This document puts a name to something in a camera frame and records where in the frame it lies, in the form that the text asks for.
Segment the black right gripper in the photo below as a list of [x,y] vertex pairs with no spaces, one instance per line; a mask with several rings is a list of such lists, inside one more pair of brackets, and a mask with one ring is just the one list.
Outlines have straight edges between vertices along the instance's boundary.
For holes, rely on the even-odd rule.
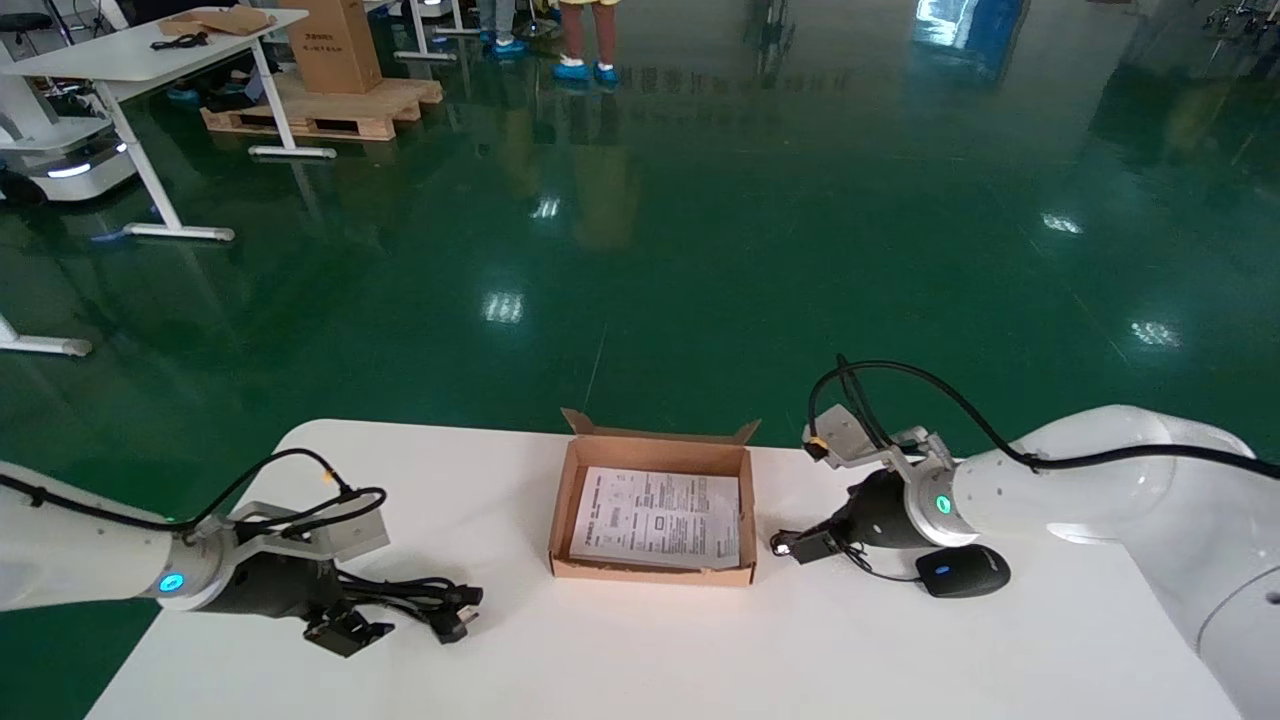
[[844,544],[914,550],[916,528],[906,509],[906,483],[891,470],[877,470],[847,488],[847,501],[829,519],[801,533],[794,560],[808,565],[840,556]]

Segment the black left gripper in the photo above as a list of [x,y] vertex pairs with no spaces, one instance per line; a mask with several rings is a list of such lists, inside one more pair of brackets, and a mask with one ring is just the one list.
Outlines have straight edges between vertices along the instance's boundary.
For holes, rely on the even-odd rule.
[[370,621],[360,603],[343,598],[329,560],[247,559],[215,597],[215,612],[308,620],[329,610],[329,619],[310,623],[303,638],[343,659],[396,629],[393,623]]

